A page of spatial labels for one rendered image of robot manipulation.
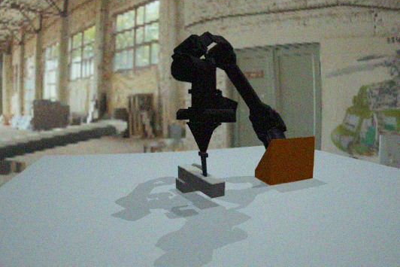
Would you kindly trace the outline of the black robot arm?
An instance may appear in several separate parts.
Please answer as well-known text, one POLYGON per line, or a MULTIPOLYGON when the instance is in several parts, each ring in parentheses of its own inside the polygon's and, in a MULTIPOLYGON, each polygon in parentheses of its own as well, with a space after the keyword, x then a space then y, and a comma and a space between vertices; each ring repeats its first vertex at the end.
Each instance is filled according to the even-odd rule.
MULTIPOLYGON (((173 59, 171 75, 177 81, 217 84, 217 68, 224 70, 250 109, 249 119, 265 149, 271 140, 286 138, 284 135, 286 124, 278 112, 260 101, 238 67, 232 45, 223 36, 212 35, 210 32, 205 32, 201 36, 191 35, 174 48, 171 57, 173 59), (215 45, 208 51, 208 46, 213 42, 215 45), (200 59, 203 55, 205 59, 200 59)), ((224 97, 220 90, 220 93, 217 93, 216 107, 233 109, 236 113, 238 103, 224 97)))

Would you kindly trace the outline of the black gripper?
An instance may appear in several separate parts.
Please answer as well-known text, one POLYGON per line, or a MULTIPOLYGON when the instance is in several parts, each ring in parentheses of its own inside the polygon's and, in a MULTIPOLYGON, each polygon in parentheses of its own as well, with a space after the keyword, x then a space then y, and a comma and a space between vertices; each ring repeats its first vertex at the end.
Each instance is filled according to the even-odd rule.
POLYGON ((222 123, 236 123, 237 114, 233 109, 218 109, 216 84, 192 84, 191 107, 179 109, 177 120, 189 120, 188 125, 201 153, 206 153, 215 128, 222 123))

